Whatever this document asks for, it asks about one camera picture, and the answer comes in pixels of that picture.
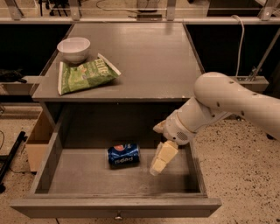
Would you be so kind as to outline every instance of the green chip bag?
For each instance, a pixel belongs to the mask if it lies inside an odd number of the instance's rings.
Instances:
[[[59,94],[64,95],[97,87],[112,81],[120,74],[120,71],[100,54],[98,54],[98,59],[75,67],[60,62]]]

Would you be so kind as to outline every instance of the gray cabinet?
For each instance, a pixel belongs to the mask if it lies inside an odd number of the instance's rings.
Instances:
[[[106,86],[58,95],[60,55],[33,99],[54,132],[25,199],[11,206],[32,218],[207,217],[209,199],[195,149],[182,147],[164,172],[149,173],[157,145],[152,128],[193,95],[201,75],[182,24],[76,24],[70,36],[91,41],[122,75]],[[140,163],[109,166],[107,148],[138,143]]]

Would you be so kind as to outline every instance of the drawer front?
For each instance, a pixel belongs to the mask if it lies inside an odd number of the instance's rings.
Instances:
[[[208,217],[219,199],[18,199],[11,207],[30,218],[174,218]]]

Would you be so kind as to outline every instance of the drawer handle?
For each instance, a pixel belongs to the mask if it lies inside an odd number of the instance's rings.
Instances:
[[[116,217],[114,219],[115,219],[115,221],[123,220],[123,217],[121,216],[121,211],[117,211]]]

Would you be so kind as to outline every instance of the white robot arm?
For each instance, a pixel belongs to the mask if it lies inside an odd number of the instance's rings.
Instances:
[[[245,118],[280,141],[280,100],[252,92],[225,74],[205,73],[194,84],[194,97],[154,127],[168,141],[157,149],[151,173],[159,174],[176,155],[175,143],[188,144],[202,127],[231,114]],[[164,161],[163,169],[155,171],[160,160]]]

